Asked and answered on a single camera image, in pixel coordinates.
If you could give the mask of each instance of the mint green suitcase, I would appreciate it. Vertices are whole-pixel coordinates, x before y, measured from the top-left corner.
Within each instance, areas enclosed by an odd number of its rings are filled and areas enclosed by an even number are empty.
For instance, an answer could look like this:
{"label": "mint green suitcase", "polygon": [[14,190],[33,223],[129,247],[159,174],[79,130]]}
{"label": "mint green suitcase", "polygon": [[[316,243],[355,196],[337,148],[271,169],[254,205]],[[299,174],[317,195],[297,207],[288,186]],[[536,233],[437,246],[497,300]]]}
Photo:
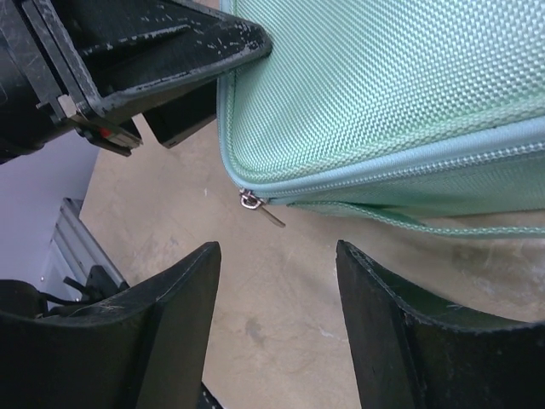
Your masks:
{"label": "mint green suitcase", "polygon": [[221,154],[245,207],[545,234],[416,220],[545,209],[545,0],[221,6],[273,42],[219,85]]}

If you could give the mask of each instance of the white wall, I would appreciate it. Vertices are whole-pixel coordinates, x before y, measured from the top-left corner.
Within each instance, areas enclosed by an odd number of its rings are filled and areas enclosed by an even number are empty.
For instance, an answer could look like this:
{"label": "white wall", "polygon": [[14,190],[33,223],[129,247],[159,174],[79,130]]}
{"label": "white wall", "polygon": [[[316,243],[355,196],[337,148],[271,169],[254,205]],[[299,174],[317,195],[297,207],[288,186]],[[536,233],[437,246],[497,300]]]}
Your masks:
{"label": "white wall", "polygon": [[0,279],[39,287],[62,199],[84,199],[98,148],[75,132],[0,166]]}

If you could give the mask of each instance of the tan floor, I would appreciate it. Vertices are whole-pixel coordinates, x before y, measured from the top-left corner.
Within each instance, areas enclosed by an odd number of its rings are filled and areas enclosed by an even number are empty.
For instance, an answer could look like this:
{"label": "tan floor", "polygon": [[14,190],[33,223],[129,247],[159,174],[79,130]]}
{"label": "tan floor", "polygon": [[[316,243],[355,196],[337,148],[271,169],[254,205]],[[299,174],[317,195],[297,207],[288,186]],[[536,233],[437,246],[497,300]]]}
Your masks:
{"label": "tan floor", "polygon": [[211,124],[172,150],[145,132],[131,158],[101,152],[82,218],[131,284],[203,242],[221,243],[204,381],[227,407],[359,407],[336,283],[338,239],[453,301],[545,319],[542,240],[449,241],[284,207],[274,208],[287,223],[280,229],[239,205],[216,132]]}

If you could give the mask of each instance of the zipper pull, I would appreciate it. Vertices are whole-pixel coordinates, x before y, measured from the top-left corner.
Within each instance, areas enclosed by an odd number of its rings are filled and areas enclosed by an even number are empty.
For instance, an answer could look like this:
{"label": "zipper pull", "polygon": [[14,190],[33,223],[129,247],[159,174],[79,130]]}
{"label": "zipper pull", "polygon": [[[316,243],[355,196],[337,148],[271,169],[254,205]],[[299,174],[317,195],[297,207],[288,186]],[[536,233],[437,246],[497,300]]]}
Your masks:
{"label": "zipper pull", "polygon": [[284,222],[282,222],[280,219],[278,219],[269,210],[265,209],[265,205],[267,204],[266,200],[257,198],[248,189],[240,189],[239,193],[240,193],[240,204],[245,209],[257,210],[264,217],[266,217],[270,222],[272,222],[275,226],[278,226],[279,228],[285,228],[286,227],[286,224]]}

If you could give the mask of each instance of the black machine part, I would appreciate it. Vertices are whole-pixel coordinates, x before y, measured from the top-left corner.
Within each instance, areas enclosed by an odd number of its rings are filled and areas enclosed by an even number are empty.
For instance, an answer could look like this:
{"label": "black machine part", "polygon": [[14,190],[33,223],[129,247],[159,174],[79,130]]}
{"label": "black machine part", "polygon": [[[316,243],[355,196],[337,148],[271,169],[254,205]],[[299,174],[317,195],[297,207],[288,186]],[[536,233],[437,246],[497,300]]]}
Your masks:
{"label": "black machine part", "polygon": [[445,300],[344,242],[337,274],[362,407],[545,407],[542,322]]}
{"label": "black machine part", "polygon": [[253,23],[189,0],[0,0],[0,164],[76,129],[129,156],[215,118],[216,79],[266,56]]}
{"label": "black machine part", "polygon": [[220,263],[208,243],[131,288],[95,268],[86,287],[108,297],[68,314],[0,280],[2,407],[221,409],[201,383]]}

